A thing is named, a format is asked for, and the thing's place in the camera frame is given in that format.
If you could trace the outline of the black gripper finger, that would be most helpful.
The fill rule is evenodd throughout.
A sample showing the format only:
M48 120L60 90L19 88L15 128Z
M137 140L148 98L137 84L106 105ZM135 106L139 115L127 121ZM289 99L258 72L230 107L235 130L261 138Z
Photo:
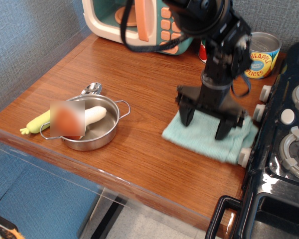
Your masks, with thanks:
M180 114L181 122L184 126L189 126L189 124L193 119L194 113L195 113L195 108L193 107L190 107L188 105L179 106L179 114Z
M215 135L216 140L223 140L232 128L233 122L229 119L221 119Z

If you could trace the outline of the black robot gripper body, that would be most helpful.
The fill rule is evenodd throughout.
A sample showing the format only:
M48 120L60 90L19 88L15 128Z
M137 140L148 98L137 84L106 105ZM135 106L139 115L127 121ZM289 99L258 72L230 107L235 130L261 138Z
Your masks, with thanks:
M201 82L200 87L178 85L178 105L188 105L220 120L229 119L232 127L242 127L248 112L231 97L232 83L216 83L206 74L201 75Z

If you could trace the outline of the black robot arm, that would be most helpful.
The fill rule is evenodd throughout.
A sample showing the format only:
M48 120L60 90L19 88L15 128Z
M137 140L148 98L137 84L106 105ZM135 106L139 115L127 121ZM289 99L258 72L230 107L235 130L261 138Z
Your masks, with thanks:
M233 81L250 68L251 28L230 0L166 0L177 27L186 37L205 40L207 60L201 87L177 86L181 122L189 126L195 111L220 120L215 139L241 127L247 111L235 102Z

